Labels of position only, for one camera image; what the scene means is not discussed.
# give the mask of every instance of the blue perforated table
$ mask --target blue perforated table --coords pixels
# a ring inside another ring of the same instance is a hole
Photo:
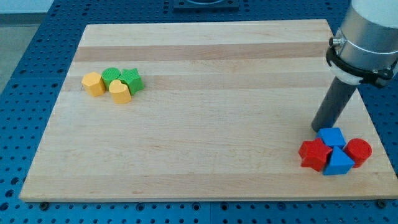
[[[87,24],[327,19],[349,1],[240,0],[239,10],[173,12],[171,1],[55,0],[0,96],[0,223],[398,223],[398,201],[50,204],[18,199]],[[397,172],[398,80],[359,88]]]

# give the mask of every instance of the green block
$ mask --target green block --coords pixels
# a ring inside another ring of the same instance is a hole
[[[134,95],[137,91],[144,89],[144,84],[141,80],[141,77],[138,75],[138,70],[136,68],[123,69],[118,80],[122,81],[123,84],[126,84],[129,87],[131,95]]]
[[[120,71],[117,68],[107,68],[102,72],[102,79],[104,80],[106,89],[109,90],[109,85],[120,76]]]

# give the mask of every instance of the toy block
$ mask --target toy block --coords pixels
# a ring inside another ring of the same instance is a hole
[[[94,97],[100,96],[106,92],[104,81],[101,75],[96,72],[86,74],[81,80],[81,84],[86,92]]]
[[[332,149],[325,145],[320,138],[314,141],[304,141],[298,153],[302,158],[302,167],[311,167],[320,172],[326,165],[328,155]]]
[[[316,138],[321,138],[325,145],[332,148],[338,146],[342,149],[346,145],[340,128],[321,128]]]
[[[122,74],[118,79],[129,87],[131,95],[134,95],[137,91],[144,89],[144,84],[138,74],[138,69],[136,68],[123,69]]]
[[[113,80],[109,85],[109,92],[115,103],[128,103],[131,101],[129,88],[126,84],[121,83],[120,80]]]
[[[348,157],[340,147],[335,146],[331,153],[329,164],[326,165],[323,171],[323,175],[347,174],[354,165],[354,160]]]
[[[117,68],[107,68],[102,72],[102,79],[104,80],[106,89],[109,90],[109,85],[120,76],[120,71]]]
[[[358,138],[351,139],[344,151],[355,161],[354,168],[360,167],[372,155],[372,147],[369,143]]]

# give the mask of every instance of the red cylinder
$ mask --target red cylinder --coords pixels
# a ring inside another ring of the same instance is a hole
[[[363,139],[351,139],[344,148],[345,153],[354,160],[354,168],[360,167],[372,154],[372,147]]]

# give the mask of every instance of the wood grain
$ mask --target wood grain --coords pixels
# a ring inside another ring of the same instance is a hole
[[[153,37],[156,31],[162,35]],[[130,32],[140,35],[131,38]],[[243,32],[244,38],[235,36]],[[323,59],[325,34],[330,30],[323,20],[88,26],[21,199],[396,198],[397,177],[358,92],[336,125],[346,139],[366,139],[373,155],[343,176],[300,167],[298,149],[315,137],[310,122],[333,79]],[[228,49],[250,44],[264,48],[230,57]],[[262,52],[275,44],[287,50],[270,57]],[[227,51],[197,57],[195,50],[204,45]],[[306,50],[309,45],[314,51]],[[154,57],[156,46],[181,53]],[[119,56],[84,53],[104,48]],[[82,76],[107,67],[137,67],[146,88],[126,105],[115,105],[109,93],[85,94]]]

